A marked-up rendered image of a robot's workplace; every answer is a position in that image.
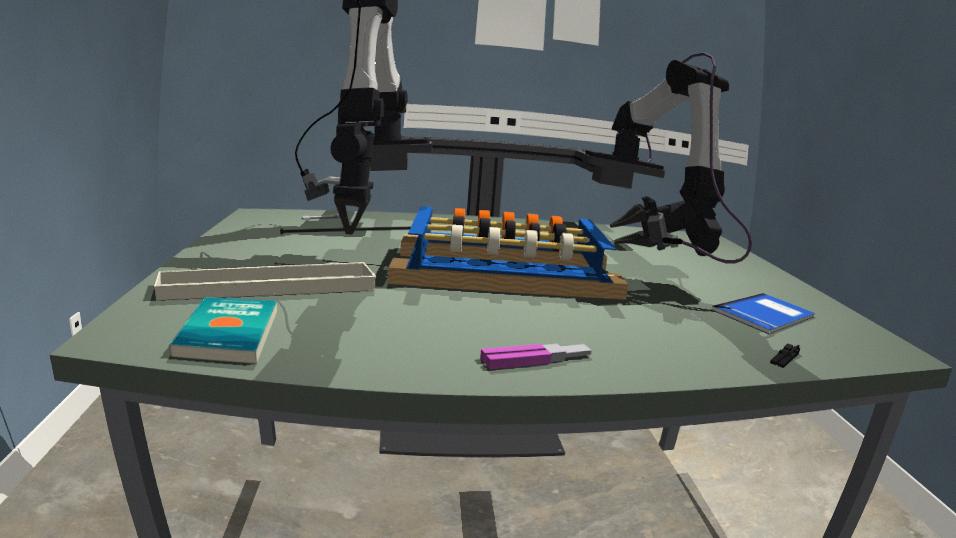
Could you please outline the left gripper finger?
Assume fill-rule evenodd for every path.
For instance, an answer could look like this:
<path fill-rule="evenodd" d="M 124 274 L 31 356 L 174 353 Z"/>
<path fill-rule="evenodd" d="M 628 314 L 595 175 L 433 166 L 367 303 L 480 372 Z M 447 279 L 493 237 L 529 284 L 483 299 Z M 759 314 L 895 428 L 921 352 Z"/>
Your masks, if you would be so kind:
<path fill-rule="evenodd" d="M 628 240 L 629 238 L 632 238 L 634 240 Z M 644 231 L 639 231 L 639 232 L 615 239 L 614 243 L 615 244 L 635 244 L 635 245 L 640 245 L 645 247 L 653 247 L 653 244 L 651 244 L 651 241 L 650 241 L 650 236 L 647 235 Z"/>
<path fill-rule="evenodd" d="M 637 213 L 637 211 L 638 211 L 638 213 Z M 637 213 L 637 214 L 635 214 L 635 213 Z M 631 217 L 631 216 L 632 216 L 632 217 Z M 631 218 L 629 218 L 629 217 L 631 217 Z M 627 218 L 628 218 L 628 219 L 627 219 Z M 627 220 L 626 220 L 626 219 L 627 219 Z M 622 220 L 623 220 L 623 222 L 622 222 Z M 632 223 L 637 223 L 637 222 L 641 222 L 641 221 L 646 221 L 646 220 L 647 220 L 647 217 L 646 217 L 646 212 L 645 212 L 645 210 L 644 210 L 642 207 L 640 207 L 639 205 L 634 205 L 624 216 L 622 216 L 620 219 L 618 219 L 618 220 L 616 220 L 615 222 L 613 222 L 612 224 L 610 224 L 610 227 L 611 227 L 611 228 L 613 228 L 613 227 L 619 227 L 619 226 L 624 226 L 624 225 L 628 225 L 628 224 L 632 224 Z"/>

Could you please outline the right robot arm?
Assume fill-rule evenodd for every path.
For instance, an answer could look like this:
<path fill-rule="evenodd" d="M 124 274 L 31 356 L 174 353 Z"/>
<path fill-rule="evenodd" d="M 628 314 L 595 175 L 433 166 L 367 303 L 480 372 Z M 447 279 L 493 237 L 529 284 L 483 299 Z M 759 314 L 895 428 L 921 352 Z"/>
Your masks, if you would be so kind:
<path fill-rule="evenodd" d="M 340 102 L 350 86 L 351 90 L 339 106 L 340 111 L 338 107 L 338 125 L 344 125 L 337 125 L 330 147 L 333 158 L 340 163 L 361 163 L 361 159 L 371 158 L 373 145 L 430 143 L 428 137 L 419 139 L 429 140 L 401 138 L 398 113 L 406 113 L 408 97 L 395 66 L 391 38 L 398 0 L 359 1 L 361 7 L 358 0 L 343 0 L 342 5 L 349 15 L 351 37 Z M 374 122 L 345 124 L 359 121 Z M 366 126 L 375 126 L 375 133 L 367 132 Z"/>

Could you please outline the teal paperback book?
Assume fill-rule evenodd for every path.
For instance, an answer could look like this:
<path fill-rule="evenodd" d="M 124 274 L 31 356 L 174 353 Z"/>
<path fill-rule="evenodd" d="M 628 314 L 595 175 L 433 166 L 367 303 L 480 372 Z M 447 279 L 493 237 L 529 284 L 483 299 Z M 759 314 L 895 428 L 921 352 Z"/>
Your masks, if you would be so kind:
<path fill-rule="evenodd" d="M 170 343 L 171 357 L 257 364 L 277 301 L 205 297 Z"/>

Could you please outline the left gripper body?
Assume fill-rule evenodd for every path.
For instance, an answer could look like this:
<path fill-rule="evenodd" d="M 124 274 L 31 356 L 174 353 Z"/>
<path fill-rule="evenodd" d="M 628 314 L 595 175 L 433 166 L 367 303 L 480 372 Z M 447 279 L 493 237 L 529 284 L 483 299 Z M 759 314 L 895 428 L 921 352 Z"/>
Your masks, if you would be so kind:
<path fill-rule="evenodd" d="M 661 234 L 663 239 L 663 245 L 670 244 L 671 248 L 678 247 L 677 235 L 672 235 L 670 233 L 682 230 L 684 228 L 684 222 L 680 221 L 679 216 L 683 215 L 680 205 L 672 203 L 669 205 L 657 207 L 655 200 L 649 196 L 642 197 L 644 206 L 638 204 L 646 212 L 646 221 L 642 221 L 643 231 L 649 235 L 647 221 L 649 216 L 660 215 L 659 223 L 661 228 Z M 649 203 L 649 204 L 648 204 Z M 660 213 L 659 213 L 660 212 Z M 668 236 L 669 235 L 669 236 Z M 671 237 L 670 237 L 671 236 Z"/>

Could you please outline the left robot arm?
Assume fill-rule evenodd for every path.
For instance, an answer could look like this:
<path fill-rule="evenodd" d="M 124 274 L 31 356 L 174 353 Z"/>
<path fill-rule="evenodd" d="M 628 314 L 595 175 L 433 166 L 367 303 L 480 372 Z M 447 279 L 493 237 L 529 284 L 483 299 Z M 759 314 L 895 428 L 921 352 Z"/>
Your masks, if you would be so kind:
<path fill-rule="evenodd" d="M 723 197 L 725 186 L 719 155 L 719 104 L 721 92 L 729 91 L 729 82 L 715 74 L 712 86 L 709 73 L 712 74 L 677 60 L 671 61 L 662 83 L 644 97 L 633 102 L 627 101 L 620 107 L 612 125 L 612 130 L 619 133 L 616 133 L 614 152 L 595 154 L 586 150 L 585 154 L 663 170 L 662 165 L 639 162 L 638 136 L 646 137 L 662 115 L 690 99 L 691 147 L 685 167 L 685 182 L 680 190 L 684 201 L 677 202 L 683 213 L 679 218 L 684 222 L 691 243 L 712 254 L 719 246 L 722 228 L 713 210 L 720 201 L 710 167 L 713 164 L 718 191 Z"/>

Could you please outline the light brown wooden block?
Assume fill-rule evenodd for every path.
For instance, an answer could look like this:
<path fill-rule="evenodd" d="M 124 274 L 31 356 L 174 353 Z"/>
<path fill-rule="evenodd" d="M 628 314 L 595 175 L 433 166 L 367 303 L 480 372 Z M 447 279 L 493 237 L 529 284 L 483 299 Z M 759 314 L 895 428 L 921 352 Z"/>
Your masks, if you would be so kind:
<path fill-rule="evenodd" d="M 494 274 L 437 269 L 406 269 L 409 259 L 393 258 L 388 284 L 494 292 L 622 299 L 628 284 L 621 274 L 606 273 L 612 283 L 594 280 Z"/>
<path fill-rule="evenodd" d="M 411 256 L 417 238 L 418 235 L 403 236 L 400 256 Z M 530 258 L 524 257 L 524 249 L 499 247 L 498 255 L 489 255 L 487 246 L 476 245 L 462 245 L 461 252 L 451 252 L 450 244 L 428 242 L 425 255 L 590 267 L 581 253 L 573 253 L 571 260 L 561 260 L 559 252 L 537 250 L 536 257 Z"/>

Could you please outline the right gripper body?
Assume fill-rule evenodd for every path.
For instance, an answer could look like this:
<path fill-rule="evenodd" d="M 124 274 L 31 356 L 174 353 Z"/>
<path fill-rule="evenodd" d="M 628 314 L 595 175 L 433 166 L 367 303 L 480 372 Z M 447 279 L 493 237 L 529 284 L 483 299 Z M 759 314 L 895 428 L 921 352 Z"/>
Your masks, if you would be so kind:
<path fill-rule="evenodd" d="M 369 198 L 371 198 L 370 189 L 373 189 L 374 183 L 369 182 L 370 164 L 371 158 L 368 158 L 367 160 L 361 159 L 361 163 L 357 163 L 357 160 L 348 163 L 342 163 L 341 179 L 338 177 L 328 177 L 317 181 L 314 172 L 312 172 L 303 176 L 303 180 L 307 185 L 307 189 L 309 184 L 308 182 L 310 181 L 312 181 L 315 186 L 321 185 L 323 183 L 336 184 L 333 186 L 333 193 L 335 194 L 334 198 L 351 199 L 355 200 L 355 202 L 366 202 Z"/>

